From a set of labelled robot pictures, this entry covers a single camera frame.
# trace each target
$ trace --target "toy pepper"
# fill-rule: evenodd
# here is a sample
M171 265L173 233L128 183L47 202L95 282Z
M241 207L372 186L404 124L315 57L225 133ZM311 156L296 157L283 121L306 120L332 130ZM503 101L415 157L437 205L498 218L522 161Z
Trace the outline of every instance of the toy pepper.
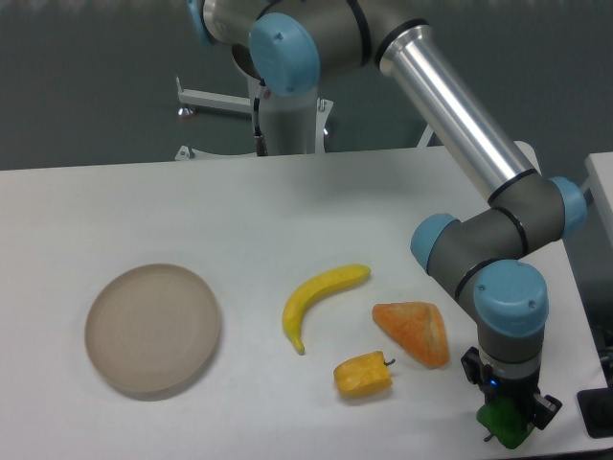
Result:
M341 395L349 398L368 396L392 385L383 352L353 357L334 369L334 380Z

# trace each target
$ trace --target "banana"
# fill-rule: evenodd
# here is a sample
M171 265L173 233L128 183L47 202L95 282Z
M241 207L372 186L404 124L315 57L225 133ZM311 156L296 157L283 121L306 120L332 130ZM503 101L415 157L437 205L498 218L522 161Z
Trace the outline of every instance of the banana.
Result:
M305 353L300 333L307 310L329 294L365 282L370 274L371 270L365 265L339 266L311 278L289 296L285 303L283 326L287 338L300 355Z

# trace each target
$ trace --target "white table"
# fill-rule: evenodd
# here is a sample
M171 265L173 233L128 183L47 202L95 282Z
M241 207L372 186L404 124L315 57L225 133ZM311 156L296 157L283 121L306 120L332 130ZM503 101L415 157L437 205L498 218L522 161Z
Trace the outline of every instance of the white table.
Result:
M534 153L521 145L532 159ZM527 258L551 301L540 387L564 402L517 450L484 443L478 389L460 357L476 328L410 253L415 228L487 208L443 148L0 173L0 458L500 458L603 449L576 393L604 377L561 242ZM222 309L201 380L133 401L83 345L96 295L137 265L183 265ZM364 286L306 317L306 355L281 328L286 297L330 267L362 263ZM376 303L436 303L451 361L426 370L372 321ZM390 393L338 397L332 370L381 350Z
M585 160L585 166L594 202L613 244L613 152L592 153Z

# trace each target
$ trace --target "plate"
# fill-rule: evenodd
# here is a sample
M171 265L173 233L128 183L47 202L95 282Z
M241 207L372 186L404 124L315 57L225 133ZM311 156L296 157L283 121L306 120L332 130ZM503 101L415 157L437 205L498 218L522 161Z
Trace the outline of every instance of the plate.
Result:
M215 349L221 318L195 273L151 264L113 280L87 316L85 346L100 374L128 396L170 396L192 383Z

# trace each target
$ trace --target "fake fruit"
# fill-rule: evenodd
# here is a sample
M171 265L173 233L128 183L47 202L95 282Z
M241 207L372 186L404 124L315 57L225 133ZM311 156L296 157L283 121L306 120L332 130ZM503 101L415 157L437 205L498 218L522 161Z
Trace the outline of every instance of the fake fruit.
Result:
M428 367L449 361L443 317L434 304L405 302L378 304L373 320L409 355Z
M502 396L482 406L477 412L477 421L507 449L521 446L534 428L529 426L526 429L515 404Z
M365 265L339 266L311 278L291 294L285 304L282 322L287 338L300 355L305 353L301 331L307 310L327 295L365 282L370 274L371 270Z
M368 396L392 385L382 352L353 357L334 369L334 381L341 395L349 398Z

